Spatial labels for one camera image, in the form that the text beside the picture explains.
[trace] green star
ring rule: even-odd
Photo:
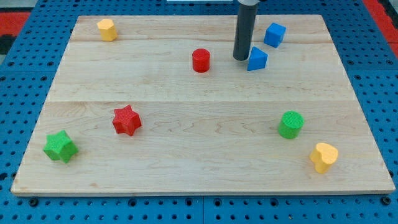
[[[51,160],[62,160],[64,163],[68,163],[71,156],[79,150],[69,138],[65,130],[62,130],[57,134],[47,135],[47,143],[44,146],[43,151]]]

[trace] plastic block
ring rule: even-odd
[[[248,71],[265,68],[267,65],[267,59],[268,55],[266,53],[257,47],[252,47],[249,57]]]
[[[67,132],[62,130],[57,134],[47,135],[47,143],[43,151],[53,161],[61,160],[68,163],[71,156],[78,152],[78,148],[69,138]]]
[[[324,174],[337,161],[338,150],[326,143],[318,143],[310,154],[310,159],[315,165],[315,170]]]
[[[210,68],[210,52],[196,49],[192,53],[192,67],[196,72],[207,72]]]
[[[127,105],[123,109],[115,109],[114,115],[112,123],[118,134],[126,133],[132,136],[135,130],[141,127],[139,115],[132,110],[131,105]]]
[[[111,19],[103,19],[97,23],[103,41],[113,41],[118,37],[116,28]]]
[[[273,22],[266,30],[264,43],[273,47],[278,47],[284,40],[285,32],[286,27]]]
[[[296,111],[288,111],[282,116],[278,132],[283,138],[293,139],[299,135],[304,125],[304,118]]]

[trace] blue mat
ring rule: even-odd
[[[79,15],[236,14],[238,4],[40,0],[0,67],[0,223],[398,223],[398,196],[18,198],[12,179]],[[321,14],[394,182],[398,60],[357,0],[267,0],[259,14]]]

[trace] blue block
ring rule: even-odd
[[[273,22],[266,31],[264,43],[273,47],[278,47],[284,39],[285,31],[286,27]]]
[[[268,55],[257,47],[253,47],[250,52],[248,71],[262,69],[266,67]]]

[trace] red star-shaped block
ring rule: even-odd
[[[139,115],[131,109],[131,105],[127,105],[123,109],[115,109],[112,123],[116,133],[126,133],[130,136],[137,128],[141,127]]]

